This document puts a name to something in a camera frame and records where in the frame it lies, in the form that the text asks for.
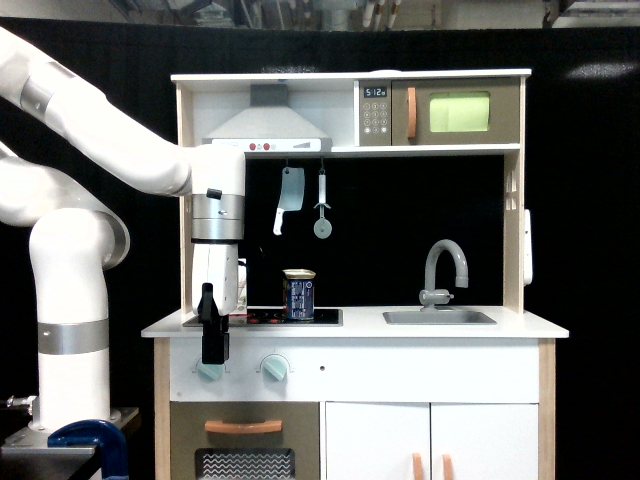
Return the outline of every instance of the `microwave window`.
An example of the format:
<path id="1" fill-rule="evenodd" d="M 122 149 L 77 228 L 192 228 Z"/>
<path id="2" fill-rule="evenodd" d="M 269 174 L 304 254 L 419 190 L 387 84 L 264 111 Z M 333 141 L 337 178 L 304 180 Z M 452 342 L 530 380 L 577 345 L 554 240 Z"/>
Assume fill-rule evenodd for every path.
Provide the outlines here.
<path id="1" fill-rule="evenodd" d="M 382 98 L 387 96 L 387 87 L 365 87 L 364 98 Z"/>
<path id="2" fill-rule="evenodd" d="M 432 132 L 486 132 L 489 103 L 489 92 L 432 93 L 429 128 Z"/>

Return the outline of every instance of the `digital clock display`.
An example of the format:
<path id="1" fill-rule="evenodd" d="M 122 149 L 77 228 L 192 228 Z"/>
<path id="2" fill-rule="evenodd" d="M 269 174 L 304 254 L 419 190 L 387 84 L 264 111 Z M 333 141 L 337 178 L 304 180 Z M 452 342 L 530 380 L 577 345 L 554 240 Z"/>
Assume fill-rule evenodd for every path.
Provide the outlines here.
<path id="1" fill-rule="evenodd" d="M 381 98 L 387 96 L 387 87 L 365 87 L 364 98 Z"/>

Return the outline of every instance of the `faucet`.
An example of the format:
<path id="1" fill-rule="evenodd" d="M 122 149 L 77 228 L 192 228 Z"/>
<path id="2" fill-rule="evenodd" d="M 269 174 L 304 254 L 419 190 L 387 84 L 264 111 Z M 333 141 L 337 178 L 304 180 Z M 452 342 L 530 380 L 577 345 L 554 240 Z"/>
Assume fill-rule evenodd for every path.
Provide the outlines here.
<path id="1" fill-rule="evenodd" d="M 469 286 L 469 270 L 467 268 L 467 259 L 462 253 L 460 246 L 452 240 L 440 240 L 436 242 L 429 255 L 427 255 L 427 264 L 424 267 L 424 290 L 420 292 L 420 303 L 424 305 L 420 311 L 435 308 L 434 305 L 443 305 L 449 303 L 453 295 L 448 290 L 436 290 L 436 262 L 440 254 L 447 250 L 453 257 L 456 264 L 456 287 L 467 288 Z"/>

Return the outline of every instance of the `cabinet handle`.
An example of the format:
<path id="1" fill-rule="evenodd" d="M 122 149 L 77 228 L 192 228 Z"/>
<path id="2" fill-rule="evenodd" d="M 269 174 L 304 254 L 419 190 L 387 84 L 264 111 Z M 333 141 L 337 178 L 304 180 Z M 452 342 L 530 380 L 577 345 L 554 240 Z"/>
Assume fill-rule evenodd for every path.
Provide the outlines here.
<path id="1" fill-rule="evenodd" d="M 407 138 L 416 138 L 416 124 L 418 123 L 418 105 L 416 102 L 416 88 L 407 89 L 409 101 L 409 134 Z"/>
<path id="2" fill-rule="evenodd" d="M 413 454 L 413 478 L 414 480 L 424 480 L 422 474 L 422 458 L 419 453 Z"/>
<path id="3" fill-rule="evenodd" d="M 267 420 L 262 423 L 225 423 L 218 420 L 209 420 L 204 424 L 204 429 L 211 433 L 228 433 L 231 435 L 273 433 L 282 431 L 282 420 Z"/>
<path id="4" fill-rule="evenodd" d="M 448 453 L 442 455 L 444 462 L 444 480 L 453 480 L 453 464 L 451 463 L 451 456 Z"/>

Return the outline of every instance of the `can label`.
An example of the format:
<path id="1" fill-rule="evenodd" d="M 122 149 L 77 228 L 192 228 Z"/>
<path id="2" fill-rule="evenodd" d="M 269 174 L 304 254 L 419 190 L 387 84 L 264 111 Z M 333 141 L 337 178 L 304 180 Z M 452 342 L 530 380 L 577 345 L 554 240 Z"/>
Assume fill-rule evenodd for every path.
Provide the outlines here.
<path id="1" fill-rule="evenodd" d="M 313 278 L 286 278 L 283 307 L 288 319 L 312 320 L 315 281 Z"/>

